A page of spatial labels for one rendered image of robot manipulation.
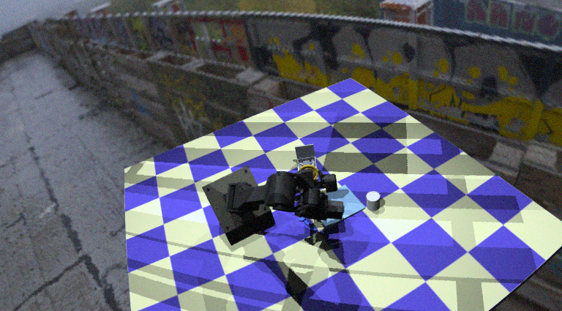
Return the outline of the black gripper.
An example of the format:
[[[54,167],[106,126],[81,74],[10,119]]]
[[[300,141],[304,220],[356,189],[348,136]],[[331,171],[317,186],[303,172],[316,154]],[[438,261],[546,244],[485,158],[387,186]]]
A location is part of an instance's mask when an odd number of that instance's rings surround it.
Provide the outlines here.
[[[336,174],[331,173],[321,173],[321,170],[318,169],[320,181],[316,182],[316,186],[323,189],[326,189],[326,193],[328,192],[336,192],[338,191],[337,187],[337,178]],[[296,193],[300,193],[299,186],[296,186]]]

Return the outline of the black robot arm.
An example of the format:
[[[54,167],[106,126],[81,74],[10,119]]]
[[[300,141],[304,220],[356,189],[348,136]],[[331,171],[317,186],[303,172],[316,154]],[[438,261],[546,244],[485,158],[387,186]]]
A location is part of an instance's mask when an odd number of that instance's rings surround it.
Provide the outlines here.
[[[301,205],[295,206],[296,186],[303,193]],[[225,196],[224,196],[225,195]],[[270,175],[265,184],[252,187],[247,182],[229,183],[228,192],[223,195],[225,211],[248,214],[258,211],[259,204],[272,206],[278,211],[295,212],[295,216],[314,220],[342,219],[343,201],[328,200],[328,195],[316,186],[312,169],[298,173],[277,171]]]

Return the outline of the yellow round plate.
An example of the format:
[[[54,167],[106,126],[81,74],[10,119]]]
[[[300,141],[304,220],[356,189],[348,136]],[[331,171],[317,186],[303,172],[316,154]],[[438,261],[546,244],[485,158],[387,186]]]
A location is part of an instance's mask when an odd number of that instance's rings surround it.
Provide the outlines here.
[[[312,171],[313,171],[313,176],[314,176],[314,180],[317,179],[317,177],[318,177],[318,175],[319,175],[319,172],[318,172],[318,169],[317,169],[315,166],[313,166],[313,165],[304,165],[304,166],[302,166],[302,167],[299,169],[299,171],[300,171],[300,170],[305,170],[305,169],[312,169]]]

